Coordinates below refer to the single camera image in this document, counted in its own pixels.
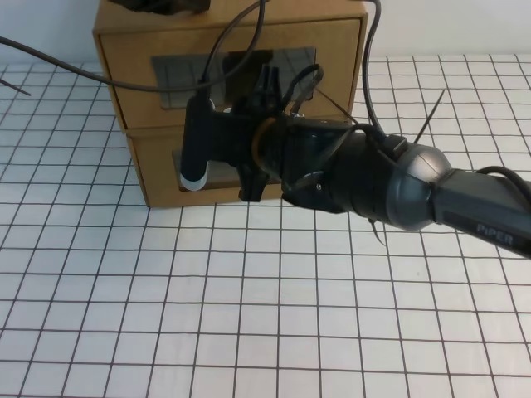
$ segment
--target drawer opening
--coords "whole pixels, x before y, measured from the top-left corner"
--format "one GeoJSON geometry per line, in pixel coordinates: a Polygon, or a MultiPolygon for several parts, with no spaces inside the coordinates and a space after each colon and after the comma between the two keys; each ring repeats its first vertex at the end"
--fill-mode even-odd
{"type": "MultiPolygon", "coordinates": [[[[244,51],[219,53],[214,58],[210,79],[215,80],[226,74],[244,54],[244,51]]],[[[151,63],[158,87],[168,89],[195,85],[201,77],[207,58],[208,54],[152,57],[151,63]]],[[[282,93],[285,93],[295,76],[306,66],[314,64],[315,60],[314,47],[253,51],[250,60],[240,73],[225,83],[212,87],[212,101],[216,107],[229,108],[242,96],[250,94],[263,65],[276,66],[280,69],[280,88],[282,93]]],[[[294,98],[300,93],[301,87],[305,87],[311,79],[313,76],[308,75],[297,85],[294,98]]],[[[193,95],[193,92],[162,93],[160,104],[162,109],[186,109],[186,104],[193,95]]],[[[307,100],[312,100],[313,95],[311,93],[307,100]]]]}

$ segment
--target drawer front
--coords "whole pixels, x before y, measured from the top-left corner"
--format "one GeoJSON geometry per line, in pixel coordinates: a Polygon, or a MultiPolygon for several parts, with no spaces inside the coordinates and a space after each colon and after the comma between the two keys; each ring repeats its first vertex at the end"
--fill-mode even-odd
{"type": "MultiPolygon", "coordinates": [[[[189,192],[180,187],[174,152],[180,150],[182,136],[167,134],[153,138],[129,137],[128,141],[149,206],[197,206],[239,201],[238,177],[223,164],[211,165],[209,182],[203,190],[189,192]]],[[[262,198],[278,198],[281,193],[279,184],[271,184],[265,188],[262,198]]]]}
{"type": "MultiPolygon", "coordinates": [[[[257,50],[314,49],[311,54],[324,69],[324,79],[319,88],[347,109],[352,99],[360,27],[361,17],[266,25],[257,50]]],[[[160,85],[160,72],[157,73],[154,69],[156,62],[153,59],[208,54],[221,31],[221,28],[213,28],[104,34],[100,37],[102,55],[113,79],[141,85],[160,85]]],[[[222,52],[244,51],[253,31],[254,27],[236,28],[227,38],[222,52]]],[[[164,95],[122,89],[115,89],[115,95],[119,106],[117,113],[122,115],[126,129],[184,124],[184,107],[168,109],[168,101],[165,101],[164,95]]],[[[186,96],[184,99],[182,96],[180,98],[182,104],[186,103],[186,96]]],[[[218,108],[223,109],[226,106],[227,104],[222,104],[218,108]]],[[[319,117],[337,114],[338,111],[324,97],[314,93],[313,99],[303,105],[301,113],[308,117],[319,117]]]]}

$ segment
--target cardboard drawer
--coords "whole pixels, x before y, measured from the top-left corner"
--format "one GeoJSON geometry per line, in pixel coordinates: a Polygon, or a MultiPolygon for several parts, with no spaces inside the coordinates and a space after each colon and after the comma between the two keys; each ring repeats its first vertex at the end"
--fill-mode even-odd
{"type": "MultiPolygon", "coordinates": [[[[314,58],[324,68],[319,88],[346,109],[353,103],[356,85],[358,45],[363,20],[336,19],[304,23],[276,23],[264,26],[257,50],[314,49],[314,58]]],[[[206,55],[221,28],[177,29],[160,32],[122,32],[100,35],[100,51],[113,79],[141,85],[160,85],[153,60],[168,56],[206,55]]],[[[223,52],[244,51],[253,26],[237,27],[228,37],[223,52]]],[[[115,107],[124,129],[147,129],[184,124],[185,109],[165,109],[163,96],[130,90],[113,90],[115,107]]],[[[231,104],[217,104],[225,109],[231,104]]],[[[305,103],[301,113],[308,117],[337,114],[321,95],[305,103]]]]}

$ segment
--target orange ring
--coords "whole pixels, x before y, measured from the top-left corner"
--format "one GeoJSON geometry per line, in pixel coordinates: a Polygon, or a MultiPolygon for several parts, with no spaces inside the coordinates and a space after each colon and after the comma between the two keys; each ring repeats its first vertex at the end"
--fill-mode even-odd
{"type": "Polygon", "coordinates": [[[256,129],[255,136],[252,139],[251,144],[251,154],[252,158],[255,161],[256,165],[265,172],[264,165],[261,163],[261,160],[258,156],[258,144],[260,143],[260,139],[264,135],[264,133],[267,131],[267,129],[276,122],[275,118],[268,118],[262,122],[260,126],[258,126],[258,129],[256,129]]]}

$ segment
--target cardboard drawer unit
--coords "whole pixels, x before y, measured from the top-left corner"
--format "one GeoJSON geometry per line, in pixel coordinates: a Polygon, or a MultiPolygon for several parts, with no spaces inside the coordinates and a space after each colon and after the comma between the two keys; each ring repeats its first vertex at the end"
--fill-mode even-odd
{"type": "MultiPolygon", "coordinates": [[[[164,88],[194,85],[223,27],[254,0],[212,0],[199,15],[167,17],[131,12],[101,0],[94,37],[105,74],[116,80],[164,88]]],[[[361,63],[367,13],[349,0],[272,0],[251,60],[234,78],[212,88],[219,110],[252,89],[264,64],[280,68],[285,90],[291,79],[315,62],[324,69],[319,88],[351,109],[361,63]]],[[[235,65],[255,30],[257,12],[234,29],[215,59],[211,79],[235,65]]],[[[211,165],[207,187],[188,192],[178,181],[178,151],[183,138],[185,109],[194,94],[150,94],[110,88],[114,108],[134,160],[149,206],[187,206],[237,201],[236,171],[211,165]]],[[[321,95],[314,93],[300,113],[310,118],[342,119],[321,95]]],[[[268,186],[264,198],[280,196],[268,186]]]]}

